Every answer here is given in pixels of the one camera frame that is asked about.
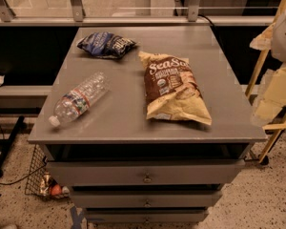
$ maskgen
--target blue chip bag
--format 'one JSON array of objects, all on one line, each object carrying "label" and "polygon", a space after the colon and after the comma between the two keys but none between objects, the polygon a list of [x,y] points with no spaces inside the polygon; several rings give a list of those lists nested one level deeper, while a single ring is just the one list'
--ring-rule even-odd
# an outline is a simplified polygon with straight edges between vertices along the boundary
[{"label": "blue chip bag", "polygon": [[131,39],[109,32],[95,32],[77,43],[77,47],[97,58],[122,58],[135,46]]}]

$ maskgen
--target metal post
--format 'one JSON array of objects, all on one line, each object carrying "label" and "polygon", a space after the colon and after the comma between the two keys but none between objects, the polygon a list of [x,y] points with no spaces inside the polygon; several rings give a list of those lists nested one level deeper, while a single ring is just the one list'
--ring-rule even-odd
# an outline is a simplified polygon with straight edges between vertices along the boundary
[{"label": "metal post", "polygon": [[82,22],[85,16],[82,0],[70,0],[70,1],[72,5],[74,21]]},{"label": "metal post", "polygon": [[188,20],[194,22],[197,20],[199,13],[200,0],[188,0]]},{"label": "metal post", "polygon": [[0,0],[0,18],[3,22],[10,22],[14,18],[14,13],[6,0]]},{"label": "metal post", "polygon": [[151,15],[151,0],[135,0],[135,14]]}]

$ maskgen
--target black basket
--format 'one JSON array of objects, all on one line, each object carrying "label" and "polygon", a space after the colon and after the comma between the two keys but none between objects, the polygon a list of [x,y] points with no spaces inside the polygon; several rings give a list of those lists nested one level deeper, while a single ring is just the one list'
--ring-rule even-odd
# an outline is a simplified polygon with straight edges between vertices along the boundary
[{"label": "black basket", "polygon": [[40,148],[36,145],[31,158],[31,166],[28,177],[25,194],[26,195],[34,195],[42,198],[43,200],[48,199],[60,199],[60,198],[68,198],[69,193],[55,195],[55,196],[43,196],[40,194],[40,183],[43,175],[46,173],[46,165],[47,158],[44,153],[40,150]]}]

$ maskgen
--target clear bottle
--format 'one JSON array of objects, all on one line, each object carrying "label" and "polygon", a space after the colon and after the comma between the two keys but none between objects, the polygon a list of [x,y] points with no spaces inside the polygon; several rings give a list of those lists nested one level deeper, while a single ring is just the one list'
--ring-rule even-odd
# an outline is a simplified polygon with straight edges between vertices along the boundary
[{"label": "clear bottle", "polygon": [[53,115],[49,118],[50,124],[58,127],[74,121],[102,97],[109,87],[110,81],[106,75],[94,73],[57,101]]}]

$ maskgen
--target white bottle cap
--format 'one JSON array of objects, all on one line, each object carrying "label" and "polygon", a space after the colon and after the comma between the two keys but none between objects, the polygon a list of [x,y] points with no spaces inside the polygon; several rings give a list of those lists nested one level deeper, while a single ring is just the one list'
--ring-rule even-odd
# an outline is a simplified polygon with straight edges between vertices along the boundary
[{"label": "white bottle cap", "polygon": [[49,118],[49,122],[50,122],[50,124],[52,124],[54,127],[60,126],[60,122],[59,122],[57,116],[52,115],[52,116]]}]

